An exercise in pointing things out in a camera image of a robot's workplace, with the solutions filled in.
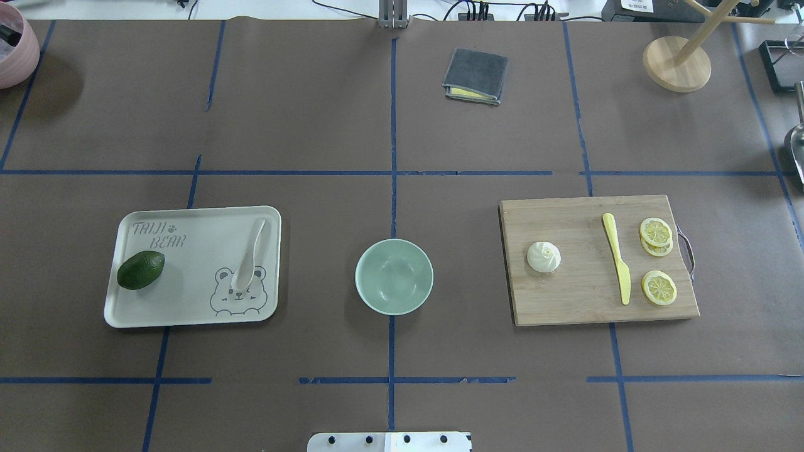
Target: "yellow knife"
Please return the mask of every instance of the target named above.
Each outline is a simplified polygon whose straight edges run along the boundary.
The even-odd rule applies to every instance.
[[[603,228],[609,238],[611,253],[614,256],[614,265],[617,267],[617,280],[620,282],[620,299],[622,304],[627,305],[631,300],[631,270],[622,261],[620,255],[620,243],[617,239],[617,223],[614,222],[614,215],[606,212],[603,214]]]

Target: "white spoon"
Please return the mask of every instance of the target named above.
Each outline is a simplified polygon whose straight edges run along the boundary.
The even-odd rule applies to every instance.
[[[243,261],[237,267],[235,273],[232,275],[232,288],[234,290],[246,290],[254,278],[254,254],[256,253],[256,245],[260,240],[260,232],[265,226],[265,218],[258,218],[254,220],[252,226],[252,235],[246,244],[246,254],[243,256]]]

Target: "white floor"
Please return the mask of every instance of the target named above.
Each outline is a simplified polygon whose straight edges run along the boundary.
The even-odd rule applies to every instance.
[[[194,1],[187,2],[186,8],[179,6],[175,0],[14,0],[11,4],[17,6],[27,18],[31,19],[181,19],[187,18],[190,4]],[[319,1],[370,16],[376,16],[379,9],[378,0]],[[430,14],[443,19],[453,3],[453,0],[408,0],[408,13]],[[569,13],[569,17],[600,16],[605,0],[552,0],[550,5],[558,12]],[[490,8],[495,20],[515,20],[521,10],[521,6],[494,5]],[[457,13],[465,11],[464,5],[456,7],[449,18],[456,20]],[[310,0],[199,0],[192,17],[223,19],[239,15],[272,19],[355,17],[353,14],[318,6]],[[771,6],[771,11],[763,17],[776,19],[777,23],[798,22],[794,12],[778,9],[776,2]]]

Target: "gray cloth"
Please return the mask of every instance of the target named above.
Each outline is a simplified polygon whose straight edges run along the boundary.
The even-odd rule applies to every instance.
[[[446,96],[464,101],[499,105],[502,100],[508,58],[493,53],[457,48],[444,76]],[[483,97],[467,96],[452,88],[465,89]]]

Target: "blue tape line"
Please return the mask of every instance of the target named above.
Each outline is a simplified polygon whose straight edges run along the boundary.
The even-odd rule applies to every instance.
[[[590,176],[777,176],[776,171],[582,171]]]
[[[508,384],[516,381],[515,376],[398,376],[397,384]]]
[[[614,355],[614,371],[617,373],[617,390],[620,393],[620,410],[622,411],[623,428],[626,432],[626,447],[628,452],[634,452],[634,439],[631,436],[631,420],[628,416],[628,401],[626,400],[626,384],[622,376],[620,346],[617,344],[617,327],[614,323],[609,323],[609,337],[611,338],[611,352]]]
[[[552,176],[552,171],[399,171],[400,176]]]
[[[153,378],[87,376],[4,376],[0,384],[154,384]],[[212,378],[163,378],[162,384],[212,384]]]
[[[391,238],[396,238],[396,38],[391,39]]]
[[[338,171],[338,170],[203,170],[200,175],[268,175],[268,176],[389,176],[391,171]]]
[[[159,386],[162,384],[162,370],[165,368],[165,355],[167,354],[167,340],[170,337],[170,327],[165,327],[162,333],[162,346],[159,349],[159,360],[156,364],[156,376],[154,377],[154,390],[151,393],[151,406],[148,410],[148,421],[146,423],[146,434],[142,440],[142,452],[148,452],[150,448],[150,436],[154,429],[154,418],[156,417],[156,405],[159,402]]]
[[[218,77],[218,63],[220,62],[220,48],[224,44],[224,31],[226,30],[226,21],[220,21],[220,31],[218,32],[218,48],[215,50],[215,62],[212,65],[212,78],[209,80],[209,97],[207,98],[207,107],[205,112],[209,111],[212,106],[212,94],[215,93],[215,79]]]
[[[624,383],[700,383],[729,381],[793,381],[804,383],[800,375],[637,375],[623,376]],[[616,376],[589,376],[587,383],[617,383]]]
[[[299,384],[388,384],[385,376],[316,376],[300,378]]]
[[[564,48],[567,50],[567,66],[569,67],[569,81],[572,86],[572,103],[575,105],[575,120],[578,123],[578,140],[580,140],[580,148],[583,150],[584,158],[584,176],[586,178],[586,191],[589,196],[593,195],[592,190],[592,176],[589,174],[589,154],[586,152],[586,138],[584,138],[584,130],[580,127],[580,102],[578,101],[578,87],[575,83],[575,68],[572,66],[572,49],[569,44],[569,29],[567,23],[561,23],[564,29]]]
[[[195,160],[195,169],[193,170],[193,182],[190,184],[190,196],[187,197],[187,208],[192,209],[195,202],[195,188],[199,183],[199,168],[201,167],[201,155]]]
[[[743,77],[745,77],[745,84],[748,86],[749,94],[751,95],[751,102],[754,105],[754,110],[757,112],[757,118],[759,119],[760,127],[762,128],[762,134],[765,136],[765,143],[768,145],[768,152],[770,153],[770,158],[773,160],[773,167],[776,168],[776,174],[779,178],[779,185],[781,186],[781,192],[785,196],[785,201],[787,202],[787,212],[790,213],[790,219],[793,221],[793,227],[796,231],[796,237],[798,238],[798,246],[801,247],[802,251],[804,252],[804,234],[802,234],[801,225],[798,222],[798,217],[796,216],[796,210],[793,207],[793,201],[790,199],[790,193],[787,191],[787,185],[785,184],[785,178],[781,171],[781,164],[779,164],[779,159],[776,157],[776,150],[773,148],[773,142],[770,140],[770,133],[768,133],[768,127],[765,125],[765,117],[762,115],[762,109],[759,108],[759,101],[757,100],[757,94],[753,90],[753,84],[751,84],[751,77],[749,76],[748,66],[745,65],[745,58],[743,58],[743,46],[740,43],[740,36],[737,34],[737,27],[735,23],[732,23],[732,35],[734,36],[734,43],[737,47],[737,55],[740,57],[740,66],[743,69]]]
[[[133,175],[133,176],[188,176],[188,170],[3,170],[4,175]]]
[[[396,429],[395,417],[395,384],[396,378],[394,376],[395,370],[395,355],[396,355],[396,316],[388,316],[388,431],[392,432]]]
[[[11,126],[11,132],[8,134],[6,148],[2,153],[2,157],[0,157],[0,171],[2,171],[3,167],[5,167],[8,154],[11,152],[11,143],[14,142],[14,136],[17,134],[17,127],[19,127],[19,122],[23,119],[23,112],[25,111],[25,106],[28,104],[28,97],[31,95],[31,90],[34,88],[34,81],[36,81],[36,75],[39,73],[39,68],[42,66],[42,60],[44,59],[45,51],[47,51],[47,46],[50,44],[50,38],[53,36],[54,27],[55,20],[51,20],[51,25],[47,29],[47,35],[45,36],[45,42],[42,44],[42,48],[39,50],[39,62],[36,63],[36,68],[34,68],[34,71],[31,73],[31,78],[28,80],[28,86],[25,88],[23,101],[19,104],[17,117],[14,119],[14,125]]]

